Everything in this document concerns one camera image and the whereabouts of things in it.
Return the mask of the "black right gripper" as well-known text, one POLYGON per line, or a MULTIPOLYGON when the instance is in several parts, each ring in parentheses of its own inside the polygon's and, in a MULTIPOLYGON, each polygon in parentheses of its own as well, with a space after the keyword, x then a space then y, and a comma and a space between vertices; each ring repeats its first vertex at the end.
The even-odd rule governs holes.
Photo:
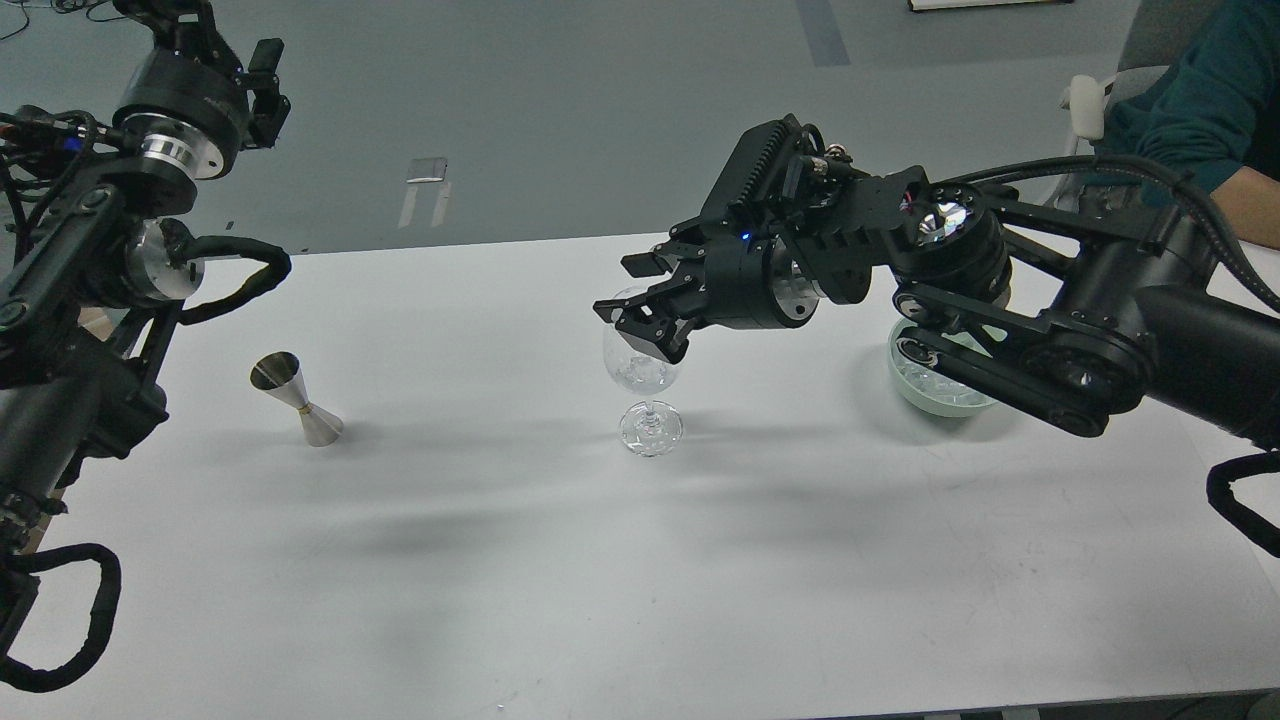
POLYGON ((796 329, 820 297, 777 237, 753 231, 707 231, 700 215, 669 228, 667 240, 623 255, 632 278, 671 274, 637 293, 598 300, 593 311, 635 351, 678 365, 695 331, 796 329))

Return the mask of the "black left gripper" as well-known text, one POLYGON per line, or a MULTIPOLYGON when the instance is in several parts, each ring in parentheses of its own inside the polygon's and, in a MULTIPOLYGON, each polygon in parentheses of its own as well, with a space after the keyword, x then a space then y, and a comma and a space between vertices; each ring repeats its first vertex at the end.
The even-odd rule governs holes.
POLYGON ((160 135, 189 150, 186 168, 196 181, 221 178, 244 150, 271 149, 291 101, 280 91, 282 38, 257 41, 244 68, 246 92, 212 68, 155 47, 140 63, 111 123, 128 132, 160 135))

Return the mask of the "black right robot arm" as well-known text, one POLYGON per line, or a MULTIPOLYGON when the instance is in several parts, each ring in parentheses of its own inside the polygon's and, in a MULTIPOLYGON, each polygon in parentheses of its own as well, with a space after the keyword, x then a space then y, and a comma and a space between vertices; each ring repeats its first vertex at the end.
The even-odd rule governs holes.
POLYGON ((1206 495, 1277 553, 1277 527, 1233 491, 1277 471, 1277 292, 1187 176, 1087 155, 873 176, 788 115, 745 131, 701 210, 621 263, 654 284, 594 313, 672 364, 694 331, 859 304, 882 266, 908 322, 890 346, 915 366, 1079 437, 1153 398, 1249 441, 1206 495))

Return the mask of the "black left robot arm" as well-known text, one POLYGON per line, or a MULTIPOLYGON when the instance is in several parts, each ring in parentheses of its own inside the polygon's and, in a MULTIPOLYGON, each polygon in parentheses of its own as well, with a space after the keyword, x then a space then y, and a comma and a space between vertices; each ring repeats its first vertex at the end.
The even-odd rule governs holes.
POLYGON ((3 682, 18 691, 79 680, 113 634, 118 556, 96 543, 38 547, 83 461, 127 457, 166 420, 157 375, 177 327, 233 313, 291 273, 275 245, 196 236, 180 220, 200 181, 274 145, 291 110, 283 50, 264 38, 241 64, 209 41, 157 45, 108 126, 33 106, 3 118, 3 168, 47 181, 44 219, 17 222, 28 250, 3 279, 3 648, 42 573, 99 569, 87 635, 69 660, 37 669, 3 656, 3 682))

